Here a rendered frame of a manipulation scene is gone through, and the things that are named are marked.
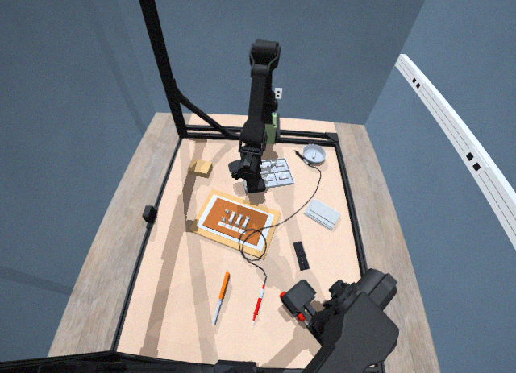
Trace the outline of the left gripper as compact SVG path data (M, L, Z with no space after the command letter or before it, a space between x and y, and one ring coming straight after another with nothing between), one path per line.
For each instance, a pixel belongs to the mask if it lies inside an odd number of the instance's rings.
M258 168L256 171L256 177L253 180L246 180L247 181L247 187L249 193L259 193L264 192L266 189L264 179L261 177L261 158L259 160Z

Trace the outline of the grey round shallow dish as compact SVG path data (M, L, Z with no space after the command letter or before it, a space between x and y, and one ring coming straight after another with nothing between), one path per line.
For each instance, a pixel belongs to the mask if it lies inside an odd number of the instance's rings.
M314 154L314 151L316 151L316 154L313 159L312 156ZM309 144L309 145L304 146L302 153L304 155L304 159L310 164L319 164L323 160L325 160L325 158L327 156L325 150L316 144Z

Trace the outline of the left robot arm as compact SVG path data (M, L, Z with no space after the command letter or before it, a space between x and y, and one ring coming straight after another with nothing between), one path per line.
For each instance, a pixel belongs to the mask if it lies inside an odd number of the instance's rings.
M248 120L239 137L238 152L243 153L243 156L241 160L228 164L231 177L235 180L253 180L259 160L266 149L268 136L264 131L265 124L273 124L272 114L276 111L275 107L278 107L276 94L272 91L270 95L270 86L272 88L273 70L278 66L280 53L281 46L276 41L257 39L255 44L252 43L249 52L252 87ZM242 142L246 144L242 146Z

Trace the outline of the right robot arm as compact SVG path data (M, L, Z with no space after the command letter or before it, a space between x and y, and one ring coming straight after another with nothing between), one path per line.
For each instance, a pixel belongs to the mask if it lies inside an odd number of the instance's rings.
M357 283L336 281L322 305L329 308L320 321L323 345L302 373L364 373L384 362L399 335L383 311L397 293L396 284L389 273L372 268Z

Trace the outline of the red and black screwdriver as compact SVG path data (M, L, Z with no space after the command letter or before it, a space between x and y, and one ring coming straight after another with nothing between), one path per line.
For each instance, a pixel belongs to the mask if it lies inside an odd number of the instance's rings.
M286 293L286 292L282 292L282 293L280 294L280 298L281 298L281 297L282 297L282 295L283 295L283 294L285 294L285 293ZM298 320L299 320L299 321L304 321L304 323L305 323L306 325L308 325L308 323L305 321L305 317L302 315L302 313L300 313L299 315L297 315L297 317L298 317Z

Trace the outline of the red test probe with black lead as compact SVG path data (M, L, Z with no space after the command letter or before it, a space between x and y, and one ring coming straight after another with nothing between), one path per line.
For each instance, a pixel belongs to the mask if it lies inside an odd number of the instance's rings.
M281 222L281 223L283 223L283 222ZM274 226L280 225L281 223L276 224L276 225L274 225ZM272 226L267 226L267 227L264 227L264 228L260 228L260 229L258 229L258 230L255 230L255 229L254 229L255 231L254 231L254 232L252 232L250 235L252 235L253 233L255 233L255 232L257 232L257 231L258 231L258 232L260 232L259 230L262 230L262 229L265 229L265 228L269 228L269 227L272 227ZM260 232L260 233L261 233L261 232ZM261 233L261 234L262 234L262 233ZM248 236L246 237L246 239L243 241L243 244L244 244L244 242L247 240L247 238L248 238L250 235L248 235ZM262 236L263 236L263 234L262 234ZM267 243L266 243L265 236L263 236L263 237L264 237L265 245L266 245L266 246L265 246L265 249L264 249L264 253L265 253L265 251L266 251L266 247L267 247ZM252 262L250 262L250 261L249 261L249 260L251 260L251 259L249 259L249 258L245 257L244 252L243 252L243 245L242 245L242 250L240 250L240 252L241 252L242 256L243 256L243 257L244 257L244 258L245 258L249 263L252 263ZM242 253L242 252L243 252L243 253ZM262 256L264 255L264 253L262 254ZM262 257L262 256L261 256L261 257ZM260 259L261 257L259 257L258 259ZM258 260L258 259L254 259L254 260L251 260L251 261L255 261L255 260ZM254 264L254 263L252 263L252 264ZM254 265L255 265L255 264L254 264ZM260 268L260 269L261 269L261 270L263 271L263 273L265 274L264 269L262 269L262 268ZM265 275L266 275L266 274L265 274ZM256 315L258 315L258 310L259 310L260 302L261 302L261 299L262 299L262 296L263 296L263 293L264 293L264 285L265 285L265 281L266 281L266 279L267 279L267 276L265 277L263 287L262 287L262 289L260 290L260 295L259 295L259 298L258 298L258 301L257 301L257 304L256 304L256 309L255 309L255 312L253 313L253 314L254 314L254 316L253 316L253 321L255 320Z

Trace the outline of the tan rectangular block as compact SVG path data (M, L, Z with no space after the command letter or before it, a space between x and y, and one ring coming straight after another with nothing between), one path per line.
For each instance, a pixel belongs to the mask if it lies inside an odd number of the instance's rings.
M212 162L193 159L188 172L190 175L208 178L212 168Z

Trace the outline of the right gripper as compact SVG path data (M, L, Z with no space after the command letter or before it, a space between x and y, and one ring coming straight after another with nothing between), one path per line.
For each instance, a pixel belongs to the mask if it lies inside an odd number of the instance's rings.
M324 310L318 312L315 311L310 302L315 298L314 295L316 293L317 292L306 280L300 280L281 297L281 301L292 314L294 313L294 317L299 315L300 312L302 313L305 319L309 322L306 328L313 334L313 336L322 346L323 344L318 339L318 337L322 334L320 329L320 321L322 315L329 308L325 308ZM305 311L305 309L309 314Z

